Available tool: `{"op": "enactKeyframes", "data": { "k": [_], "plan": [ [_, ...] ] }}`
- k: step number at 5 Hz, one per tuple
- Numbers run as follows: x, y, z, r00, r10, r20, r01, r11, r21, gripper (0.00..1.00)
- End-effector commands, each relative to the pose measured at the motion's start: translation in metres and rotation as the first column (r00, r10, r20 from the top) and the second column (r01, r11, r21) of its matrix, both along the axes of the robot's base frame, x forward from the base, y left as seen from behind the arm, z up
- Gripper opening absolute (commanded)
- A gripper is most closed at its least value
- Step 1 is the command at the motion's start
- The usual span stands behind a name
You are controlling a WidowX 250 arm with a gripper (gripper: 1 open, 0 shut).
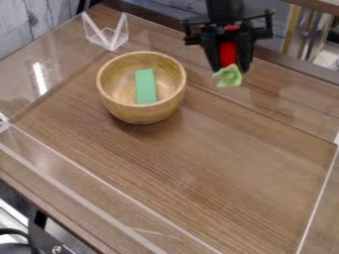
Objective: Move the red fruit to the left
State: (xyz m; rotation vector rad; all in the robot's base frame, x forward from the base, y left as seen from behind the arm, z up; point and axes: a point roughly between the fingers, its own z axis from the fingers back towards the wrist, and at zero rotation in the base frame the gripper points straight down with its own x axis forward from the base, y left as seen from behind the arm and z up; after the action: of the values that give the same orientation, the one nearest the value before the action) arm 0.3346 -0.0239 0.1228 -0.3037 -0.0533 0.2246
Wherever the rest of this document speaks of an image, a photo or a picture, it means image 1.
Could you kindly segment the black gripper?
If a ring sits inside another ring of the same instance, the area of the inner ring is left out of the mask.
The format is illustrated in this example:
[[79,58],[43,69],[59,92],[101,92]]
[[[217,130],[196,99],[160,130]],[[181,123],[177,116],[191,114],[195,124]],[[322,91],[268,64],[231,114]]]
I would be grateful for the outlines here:
[[217,38],[235,39],[237,42],[237,65],[241,73],[251,68],[253,47],[257,40],[274,36],[272,16],[275,10],[213,11],[181,21],[187,46],[201,45],[212,68],[221,68]]

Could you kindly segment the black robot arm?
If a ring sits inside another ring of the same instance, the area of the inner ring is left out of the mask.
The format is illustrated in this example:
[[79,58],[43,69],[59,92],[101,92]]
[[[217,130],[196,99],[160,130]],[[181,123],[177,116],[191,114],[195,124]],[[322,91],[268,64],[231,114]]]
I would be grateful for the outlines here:
[[274,9],[248,12],[244,0],[205,0],[207,14],[181,21],[184,44],[199,45],[212,71],[235,65],[251,69],[255,42],[274,37]]

